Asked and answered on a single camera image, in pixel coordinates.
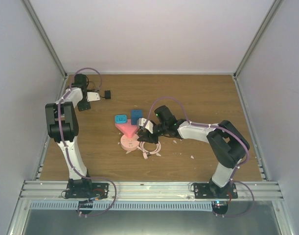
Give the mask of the light blue plug adapter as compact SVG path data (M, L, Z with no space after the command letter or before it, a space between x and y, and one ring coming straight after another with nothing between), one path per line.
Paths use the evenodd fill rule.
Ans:
M115 124L125 124L127 123L127 115L115 115Z

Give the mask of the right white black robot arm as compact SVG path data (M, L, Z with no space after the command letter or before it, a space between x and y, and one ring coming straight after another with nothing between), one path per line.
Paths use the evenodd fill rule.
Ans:
M155 110L158 124L139 118L138 141L155 143L159 137L168 135L176 139L190 139L208 143L218 161L215 173L207 186L214 198L221 198L231 186L233 175L249 157L250 145L228 120L218 124L196 123L186 119L176 119L165 105Z

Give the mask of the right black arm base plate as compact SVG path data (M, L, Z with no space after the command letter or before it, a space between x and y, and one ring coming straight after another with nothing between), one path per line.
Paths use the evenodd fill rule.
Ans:
M237 189L234 183L227 183L224 187L217 186L213 181L207 183L192 183L190 190L195 199L237 199Z

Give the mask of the black plug adapter with cable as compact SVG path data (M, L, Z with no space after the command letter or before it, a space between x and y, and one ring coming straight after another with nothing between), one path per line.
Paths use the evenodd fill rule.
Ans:
M104 94L100 94L100 90L95 87L95 84L92 81L87 82L87 91L89 93L95 94L99 99L111 99L111 91L105 90Z

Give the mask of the dark blue cube socket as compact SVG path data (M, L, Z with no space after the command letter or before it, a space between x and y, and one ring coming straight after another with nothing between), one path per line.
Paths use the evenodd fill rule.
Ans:
M142 117L143 117L142 110L140 110L140 109L131 110L131 124L132 125L137 125L138 120Z

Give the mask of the pink power strip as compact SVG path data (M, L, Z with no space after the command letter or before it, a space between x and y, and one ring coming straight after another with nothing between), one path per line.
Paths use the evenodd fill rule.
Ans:
M115 123L115 127L123 134L120 139L121 147L126 151L137 150L139 146L138 127L132 125L130 119L127 119L126 123Z

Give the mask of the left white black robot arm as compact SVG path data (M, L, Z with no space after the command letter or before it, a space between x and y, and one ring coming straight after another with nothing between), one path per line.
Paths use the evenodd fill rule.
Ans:
M84 74L75 75L74 81L64 94L54 103L45 105L48 135L60 147L69 170L69 179L79 181L89 176L78 147L78 111L91 109L91 102L99 101L97 92L89 92L88 78Z

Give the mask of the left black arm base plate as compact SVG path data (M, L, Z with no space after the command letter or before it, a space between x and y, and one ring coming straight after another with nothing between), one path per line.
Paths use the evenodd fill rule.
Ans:
M105 199L108 197L108 183L93 183L88 179L69 179L67 188L62 192L65 199Z

